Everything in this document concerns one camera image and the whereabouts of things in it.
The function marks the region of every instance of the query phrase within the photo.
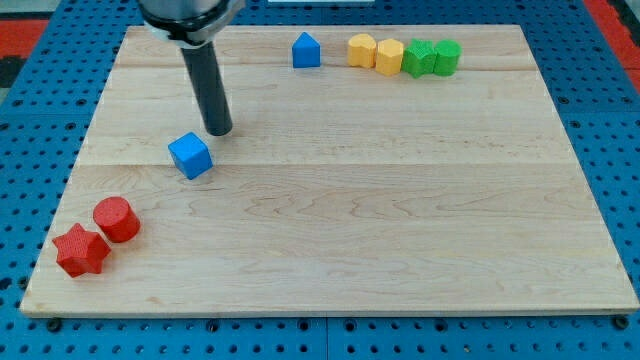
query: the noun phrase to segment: red surface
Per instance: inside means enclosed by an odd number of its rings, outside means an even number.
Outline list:
[[[49,20],[1,20],[0,58],[28,58],[47,24]]]
[[[140,220],[122,197],[106,198],[93,209],[93,220],[107,238],[113,242],[125,242],[140,230]]]
[[[627,71],[637,91],[640,91],[640,48],[631,40],[629,29],[618,18],[618,12],[606,0],[584,0],[600,31]]]
[[[102,261],[111,252],[100,234],[86,231],[78,223],[66,234],[53,239],[53,244],[58,248],[56,262],[71,277],[100,274]]]

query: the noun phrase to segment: yellow block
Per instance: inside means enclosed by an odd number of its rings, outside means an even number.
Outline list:
[[[354,35],[347,50],[349,66],[372,68],[376,63],[376,40],[369,34]]]
[[[391,76],[400,72],[404,44],[395,39],[387,39],[378,43],[376,71]]]

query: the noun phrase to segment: wood grain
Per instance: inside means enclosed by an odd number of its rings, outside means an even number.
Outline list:
[[[235,128],[207,136],[178,50],[129,29],[21,309],[33,317],[494,316],[639,307],[517,26],[295,27],[216,39]],[[348,39],[454,38],[451,78],[349,68]],[[187,131],[217,166],[194,181]],[[51,238],[123,195],[142,221],[101,275]]]

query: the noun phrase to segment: green block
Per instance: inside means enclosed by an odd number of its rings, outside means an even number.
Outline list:
[[[436,45],[436,65],[433,73],[438,76],[451,76],[456,72],[462,47],[454,40],[442,40]]]
[[[412,39],[411,45],[404,49],[402,71],[416,79],[424,74],[431,74],[435,63],[436,51],[431,41]]]

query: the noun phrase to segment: blue block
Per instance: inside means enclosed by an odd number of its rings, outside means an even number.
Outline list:
[[[213,167],[207,145],[192,132],[169,144],[169,152],[178,170],[189,180]]]
[[[293,43],[291,52],[294,68],[320,66],[320,43],[306,32],[303,32]]]

